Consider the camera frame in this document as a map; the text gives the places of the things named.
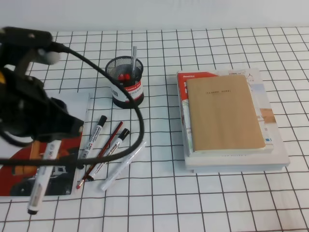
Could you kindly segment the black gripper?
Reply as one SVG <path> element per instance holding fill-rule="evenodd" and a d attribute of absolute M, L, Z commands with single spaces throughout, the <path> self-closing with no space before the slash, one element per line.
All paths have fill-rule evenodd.
<path fill-rule="evenodd" d="M 84 122 L 68 113 L 60 99 L 48 97 L 43 83 L 32 76 L 0 69 L 0 136 L 11 145 L 29 145 L 14 137 L 34 141 L 79 137 Z"/>

